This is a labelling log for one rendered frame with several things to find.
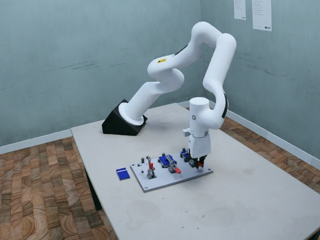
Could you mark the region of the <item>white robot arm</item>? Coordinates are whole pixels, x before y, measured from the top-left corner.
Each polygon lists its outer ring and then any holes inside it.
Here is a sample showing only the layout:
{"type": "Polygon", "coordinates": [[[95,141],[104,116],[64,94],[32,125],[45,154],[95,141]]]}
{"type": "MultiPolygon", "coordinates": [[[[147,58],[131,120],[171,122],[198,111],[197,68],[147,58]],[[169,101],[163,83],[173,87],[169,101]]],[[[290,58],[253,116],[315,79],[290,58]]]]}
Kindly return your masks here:
{"type": "Polygon", "coordinates": [[[203,87],[216,97],[214,110],[209,107],[209,100],[203,97],[189,101],[190,128],[183,129],[185,137],[193,135],[201,138],[209,134],[209,128],[218,130],[228,111],[228,99],[223,90],[223,83],[234,57],[237,43],[235,38],[222,34],[207,22],[198,22],[191,31],[191,41],[176,54],[153,60],[147,72],[158,82],[146,82],[129,103],[118,107],[120,115],[130,124],[141,126],[143,114],[163,94],[178,90],[184,83],[184,75],[178,70],[196,62],[202,56],[202,44],[214,49],[214,54],[203,79],[203,87]]]}

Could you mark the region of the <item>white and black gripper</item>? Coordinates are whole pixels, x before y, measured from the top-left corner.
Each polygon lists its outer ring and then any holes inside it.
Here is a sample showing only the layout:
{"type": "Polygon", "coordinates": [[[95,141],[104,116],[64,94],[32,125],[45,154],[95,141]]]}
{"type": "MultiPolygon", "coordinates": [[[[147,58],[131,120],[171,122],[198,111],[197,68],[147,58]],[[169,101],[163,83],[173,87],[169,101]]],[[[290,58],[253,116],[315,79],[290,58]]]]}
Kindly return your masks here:
{"type": "Polygon", "coordinates": [[[188,141],[188,155],[187,158],[189,160],[194,160],[194,166],[198,169],[199,162],[202,164],[202,168],[204,167],[204,160],[208,154],[211,153],[211,139],[210,134],[204,137],[194,137],[190,135],[188,141]]]}

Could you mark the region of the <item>blue plate with white stripe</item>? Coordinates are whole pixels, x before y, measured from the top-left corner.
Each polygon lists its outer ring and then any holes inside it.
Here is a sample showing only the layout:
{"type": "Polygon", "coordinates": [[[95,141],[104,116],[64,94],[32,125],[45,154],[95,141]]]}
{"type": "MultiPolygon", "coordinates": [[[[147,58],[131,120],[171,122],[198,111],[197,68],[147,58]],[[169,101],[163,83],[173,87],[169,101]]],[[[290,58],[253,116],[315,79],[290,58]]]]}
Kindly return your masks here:
{"type": "Polygon", "coordinates": [[[128,171],[126,170],[126,168],[116,169],[116,172],[118,174],[118,177],[119,177],[120,181],[130,179],[130,176],[129,176],[128,171]]]}

